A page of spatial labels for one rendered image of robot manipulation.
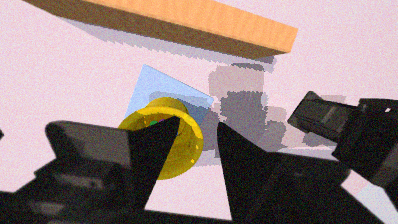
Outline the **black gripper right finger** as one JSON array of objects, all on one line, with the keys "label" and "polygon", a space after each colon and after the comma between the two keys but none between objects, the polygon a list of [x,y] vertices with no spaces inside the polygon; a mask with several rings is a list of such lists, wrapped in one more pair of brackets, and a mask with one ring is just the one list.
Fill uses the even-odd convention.
[{"label": "black gripper right finger", "polygon": [[351,172],[348,165],[336,160],[266,152],[223,122],[218,123],[217,143],[233,221],[251,223],[281,175],[341,185]]}]

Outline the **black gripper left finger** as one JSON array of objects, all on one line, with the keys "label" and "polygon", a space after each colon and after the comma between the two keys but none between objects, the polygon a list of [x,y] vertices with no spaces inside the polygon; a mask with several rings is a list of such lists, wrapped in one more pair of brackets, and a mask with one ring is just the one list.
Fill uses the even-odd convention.
[{"label": "black gripper left finger", "polygon": [[139,130],[58,120],[45,127],[59,155],[117,162],[122,166],[128,207],[145,209],[176,138],[180,118],[173,116]]}]

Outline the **orange flat bar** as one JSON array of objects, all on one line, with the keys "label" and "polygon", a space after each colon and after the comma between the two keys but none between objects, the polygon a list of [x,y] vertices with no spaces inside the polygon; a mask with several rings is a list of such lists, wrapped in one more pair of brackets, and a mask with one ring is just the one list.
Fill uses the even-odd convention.
[{"label": "orange flat bar", "polygon": [[298,28],[214,0],[21,0],[49,14],[251,59],[290,53]]}]

